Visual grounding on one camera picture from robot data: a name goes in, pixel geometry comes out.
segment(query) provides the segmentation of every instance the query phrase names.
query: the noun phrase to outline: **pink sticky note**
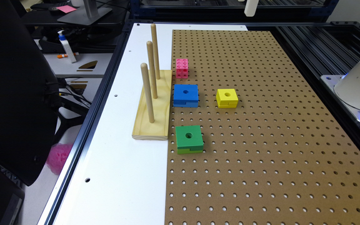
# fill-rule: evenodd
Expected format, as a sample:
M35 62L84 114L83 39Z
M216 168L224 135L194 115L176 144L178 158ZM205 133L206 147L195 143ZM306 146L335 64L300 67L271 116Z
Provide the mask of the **pink sticky note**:
M64 13L70 13L70 12L76 10L76 9L73 8L72 6L59 6L59 7L57 7L57 9L59 9L60 11L62 11L62 12L64 12Z

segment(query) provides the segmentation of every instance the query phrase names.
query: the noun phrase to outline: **wooden peg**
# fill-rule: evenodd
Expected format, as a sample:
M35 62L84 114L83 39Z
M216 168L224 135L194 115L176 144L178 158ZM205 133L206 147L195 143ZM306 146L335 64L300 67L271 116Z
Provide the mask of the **wooden peg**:
M152 44L154 46L154 62L155 62L156 79L160 79L161 71L159 68L158 37L156 35L156 25L155 24L151 24L151 33L152 33Z
M149 86L149 76L148 76L148 66L146 63L141 63L141 74L142 74L142 81L144 83L144 92L145 92L145 98L146 98L146 102L147 102L149 122L153 123L153 122L155 122L153 99L151 97L151 88Z
M158 98L158 91L156 89L154 50L153 50L153 43L151 41L147 41L147 51L148 51L149 72L151 74L152 97L154 99L157 99Z

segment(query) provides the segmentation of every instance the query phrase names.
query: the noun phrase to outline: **spray bottle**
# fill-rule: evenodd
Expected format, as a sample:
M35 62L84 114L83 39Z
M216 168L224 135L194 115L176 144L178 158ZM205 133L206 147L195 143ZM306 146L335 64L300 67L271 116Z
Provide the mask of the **spray bottle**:
M65 35L62 34L63 31L58 31L57 33L59 34L59 40L62 43L63 48L65 49L65 52L68 56L68 58L70 59L70 61L72 63L76 62L76 58L74 57L74 54L72 52L72 49L70 48L69 42L68 40L66 40Z

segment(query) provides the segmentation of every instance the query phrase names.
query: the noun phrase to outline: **white table surface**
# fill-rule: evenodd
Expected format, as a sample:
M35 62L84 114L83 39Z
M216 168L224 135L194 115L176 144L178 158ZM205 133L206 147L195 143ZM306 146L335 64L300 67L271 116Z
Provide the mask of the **white table surface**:
M168 142L131 137L143 86L140 64L148 63L150 27L134 24L97 129L82 152L54 224L164 224ZM162 70L171 69L173 29L247 30L240 25L157 24ZM39 224L45 222L48 204Z

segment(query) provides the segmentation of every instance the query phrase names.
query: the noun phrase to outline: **cable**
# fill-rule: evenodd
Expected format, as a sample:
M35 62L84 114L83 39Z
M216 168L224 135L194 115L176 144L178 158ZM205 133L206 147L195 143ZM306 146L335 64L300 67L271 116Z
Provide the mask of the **cable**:
M109 6L115 6L115 7L118 7L118 8L122 8L122 9L125 9L125 10L127 10L127 11L129 11L130 12L130 10L128 9L128 8L126 8L126 7L122 7L122 6L117 6L117 5L113 5L113 4L108 4L108 2L110 2L110 1L108 1L108 2L101 2L101 1L97 1L97 0L94 0L95 2L97 2L97 3L102 3L103 5L102 6L104 6L104 5L109 5Z
M83 97L80 97L80 96L78 96L78 95L76 95L76 94L72 94L72 93L68 93L68 92L63 92L63 91L60 91L59 93L60 93L60 94L68 94L68 95L70 95L70 96L73 96L75 99L76 99L76 98L79 98L79 99L84 100L84 101L86 101L87 103L91 104L87 99L85 99L85 98L83 98Z
M70 93L72 93L72 94L74 93L74 94L77 94L78 96L81 96L88 104L91 104L91 102L88 101L88 100L83 96L83 94L77 93L76 90L75 90L72 86L67 85L65 88L66 88L66 90L68 90Z

